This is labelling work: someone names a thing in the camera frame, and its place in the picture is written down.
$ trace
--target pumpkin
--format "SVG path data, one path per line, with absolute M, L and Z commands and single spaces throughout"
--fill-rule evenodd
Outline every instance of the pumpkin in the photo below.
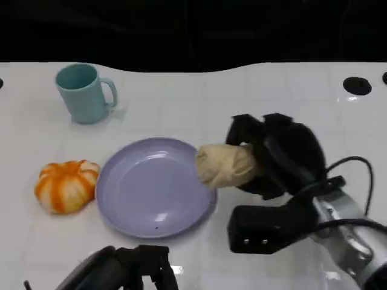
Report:
M 49 213 L 65 214 L 94 199 L 100 167 L 87 160 L 47 164 L 39 174 L 34 193 Z

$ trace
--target white table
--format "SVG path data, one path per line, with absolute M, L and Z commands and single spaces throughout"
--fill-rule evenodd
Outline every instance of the white table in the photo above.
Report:
M 230 117 L 241 113 L 281 112 L 308 124 L 328 163 L 348 155 L 369 158 L 376 171 L 371 217 L 387 224 L 387 86 L 381 79 L 387 66 L 382 63 L 266 63 L 208 74 L 143 74 L 98 66 L 102 77 L 114 80 L 119 107 L 92 126 L 70 122 L 53 82 L 64 65 L 0 63 L 1 289 L 22 289 L 28 279 L 34 290 L 53 290 L 93 251 L 149 243 L 110 230 L 95 202 L 71 216 L 47 215 L 33 194 L 44 164 L 88 159 L 103 165 L 125 144 L 156 135 L 195 146 L 223 142 Z M 348 76 L 366 77 L 372 93 L 354 98 L 342 88 Z M 364 204 L 365 167 L 349 163 L 337 172 L 349 183 L 346 191 Z M 177 275 L 180 289 L 356 289 L 309 239 L 272 256 L 231 253 L 226 224 L 233 207 L 260 203 L 259 196 L 220 190 L 216 211 L 199 229 L 157 242 L 171 248 L 172 265 L 183 267 Z M 150 284 L 146 289 L 153 289 Z

